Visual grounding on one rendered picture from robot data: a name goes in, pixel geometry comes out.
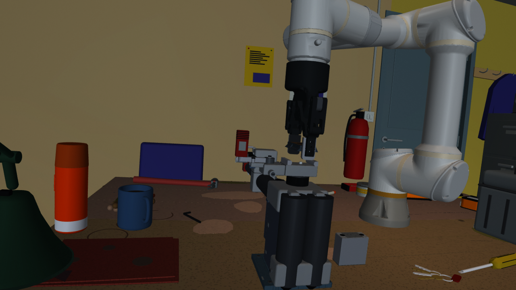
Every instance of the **screwdriver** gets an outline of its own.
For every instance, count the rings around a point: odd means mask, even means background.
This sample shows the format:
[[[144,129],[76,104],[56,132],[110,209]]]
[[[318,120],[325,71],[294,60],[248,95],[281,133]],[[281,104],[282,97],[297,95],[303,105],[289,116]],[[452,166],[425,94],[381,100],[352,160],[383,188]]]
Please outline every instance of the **screwdriver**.
[[[461,274],[467,273],[467,272],[471,272],[471,271],[475,271],[475,270],[479,270],[479,269],[484,269],[487,267],[491,267],[493,269],[502,269],[502,268],[507,268],[507,267],[514,266],[514,265],[516,265],[516,253],[491,258],[489,260],[489,264],[462,270],[462,271],[459,271],[459,273],[461,273]]]

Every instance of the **coat rack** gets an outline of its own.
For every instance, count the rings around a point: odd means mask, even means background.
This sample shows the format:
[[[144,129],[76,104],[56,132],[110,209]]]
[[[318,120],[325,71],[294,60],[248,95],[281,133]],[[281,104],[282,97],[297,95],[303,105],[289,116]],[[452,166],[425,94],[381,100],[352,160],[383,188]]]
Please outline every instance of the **coat rack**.
[[[503,76],[504,74],[513,74],[513,73],[507,73],[507,72],[503,72],[503,71],[493,71],[493,70],[490,70],[489,68],[483,69],[483,68],[475,67],[475,72],[473,73],[473,76],[478,77],[478,78],[496,80],[496,79],[500,78],[501,76]]]

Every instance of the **mug handle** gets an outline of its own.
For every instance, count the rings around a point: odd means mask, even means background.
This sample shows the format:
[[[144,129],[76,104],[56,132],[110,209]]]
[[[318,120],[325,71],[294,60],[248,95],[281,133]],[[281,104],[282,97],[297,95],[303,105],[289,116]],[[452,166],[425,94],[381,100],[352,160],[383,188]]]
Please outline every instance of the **mug handle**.
[[[145,199],[145,204],[146,204],[146,209],[147,209],[147,212],[145,214],[145,220],[143,221],[143,223],[147,223],[147,222],[149,222],[149,219],[151,218],[151,202],[149,201],[148,197],[143,197],[143,199]]]

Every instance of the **green lampshade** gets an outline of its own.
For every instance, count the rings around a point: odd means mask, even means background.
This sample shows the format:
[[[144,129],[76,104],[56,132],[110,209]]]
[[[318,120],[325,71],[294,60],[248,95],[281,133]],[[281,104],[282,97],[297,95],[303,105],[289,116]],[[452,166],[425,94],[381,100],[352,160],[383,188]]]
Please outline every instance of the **green lampshade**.
[[[0,195],[0,290],[45,282],[73,262],[73,251],[52,231],[34,196],[25,190]]]

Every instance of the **desk lamp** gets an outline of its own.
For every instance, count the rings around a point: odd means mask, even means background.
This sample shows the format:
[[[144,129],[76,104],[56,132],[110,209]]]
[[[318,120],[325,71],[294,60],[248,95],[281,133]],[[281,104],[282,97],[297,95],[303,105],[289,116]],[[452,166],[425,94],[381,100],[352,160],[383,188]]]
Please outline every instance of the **desk lamp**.
[[[0,290],[45,282],[73,262],[73,251],[52,231],[34,196],[18,188],[16,163],[22,153],[0,143],[0,162],[8,189],[0,190]]]

